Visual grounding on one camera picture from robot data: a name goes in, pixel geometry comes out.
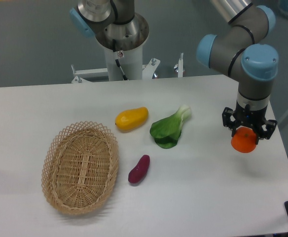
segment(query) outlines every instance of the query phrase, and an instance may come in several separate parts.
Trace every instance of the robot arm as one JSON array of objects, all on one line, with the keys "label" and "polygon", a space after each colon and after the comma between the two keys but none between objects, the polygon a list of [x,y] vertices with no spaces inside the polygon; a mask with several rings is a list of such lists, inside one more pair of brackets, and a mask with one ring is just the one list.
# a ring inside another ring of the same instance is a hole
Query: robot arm
[{"label": "robot arm", "polygon": [[122,25],[130,22],[134,11],[134,0],[79,0],[70,14],[76,27],[85,36],[92,37],[112,23]]},{"label": "robot arm", "polygon": [[224,37],[205,36],[198,45],[197,59],[239,83],[236,109],[224,109],[223,125],[232,130],[232,136],[239,126],[251,128],[258,144],[259,139],[269,139],[277,125],[275,120],[266,120],[265,113],[279,56],[271,46],[257,44],[273,29],[275,15],[250,0],[211,1],[231,30]]},{"label": "robot arm", "polygon": [[[224,37],[205,36],[198,45],[197,59],[239,83],[236,109],[224,109],[223,125],[232,136],[239,126],[251,128],[258,144],[259,139],[269,139],[277,126],[275,120],[266,120],[265,113],[279,56],[274,48],[258,44],[273,29],[275,15],[265,6],[254,6],[251,0],[211,2],[231,30]],[[134,11],[134,0],[79,0],[70,13],[85,36],[97,34],[102,46],[116,51],[132,50],[148,37],[147,22]]]}]

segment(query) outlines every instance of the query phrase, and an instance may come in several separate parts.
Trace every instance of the purple sweet potato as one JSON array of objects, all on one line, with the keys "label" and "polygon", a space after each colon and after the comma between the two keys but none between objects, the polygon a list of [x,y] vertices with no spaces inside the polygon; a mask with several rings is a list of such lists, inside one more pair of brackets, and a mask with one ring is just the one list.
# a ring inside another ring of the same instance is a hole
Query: purple sweet potato
[{"label": "purple sweet potato", "polygon": [[129,173],[129,182],[131,184],[136,184],[145,177],[148,171],[149,162],[150,159],[148,155],[142,156],[138,164]]}]

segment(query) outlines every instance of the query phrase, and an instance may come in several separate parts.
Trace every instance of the blue joint cap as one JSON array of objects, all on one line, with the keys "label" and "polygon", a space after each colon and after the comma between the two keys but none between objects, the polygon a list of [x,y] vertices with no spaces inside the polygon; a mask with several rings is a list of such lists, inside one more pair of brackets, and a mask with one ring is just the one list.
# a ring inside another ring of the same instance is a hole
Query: blue joint cap
[{"label": "blue joint cap", "polygon": [[257,6],[257,7],[263,10],[264,13],[266,13],[268,17],[268,22],[269,22],[268,34],[269,34],[273,30],[273,28],[276,26],[276,16],[274,12],[266,6]]},{"label": "blue joint cap", "polygon": [[197,60],[208,68],[210,68],[210,55],[215,38],[216,35],[204,36],[197,48]]},{"label": "blue joint cap", "polygon": [[87,23],[81,18],[78,12],[72,8],[70,10],[70,17],[76,28],[87,38],[91,38],[95,36],[95,33],[92,29],[87,25]]},{"label": "blue joint cap", "polygon": [[249,46],[242,56],[242,67],[245,73],[258,81],[269,81],[278,73],[279,55],[266,44]]}]

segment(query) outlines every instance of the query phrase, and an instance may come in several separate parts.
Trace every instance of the metal cylinder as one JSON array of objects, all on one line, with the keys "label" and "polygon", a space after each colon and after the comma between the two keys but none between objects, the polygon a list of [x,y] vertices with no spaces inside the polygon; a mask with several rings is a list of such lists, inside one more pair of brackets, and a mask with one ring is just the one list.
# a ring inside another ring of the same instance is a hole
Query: metal cylinder
[{"label": "metal cylinder", "polygon": [[101,22],[111,13],[110,0],[79,0],[78,10],[87,20]]},{"label": "metal cylinder", "polygon": [[251,4],[251,0],[211,0],[222,17],[229,22],[244,8]]}]

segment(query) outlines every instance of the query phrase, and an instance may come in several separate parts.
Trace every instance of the orange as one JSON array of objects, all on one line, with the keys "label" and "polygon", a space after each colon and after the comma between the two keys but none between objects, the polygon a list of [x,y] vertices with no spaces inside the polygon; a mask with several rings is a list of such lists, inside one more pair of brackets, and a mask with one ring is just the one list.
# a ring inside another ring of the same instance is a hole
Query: orange
[{"label": "orange", "polygon": [[241,153],[252,152],[256,148],[256,137],[252,129],[240,127],[231,140],[232,147]]}]

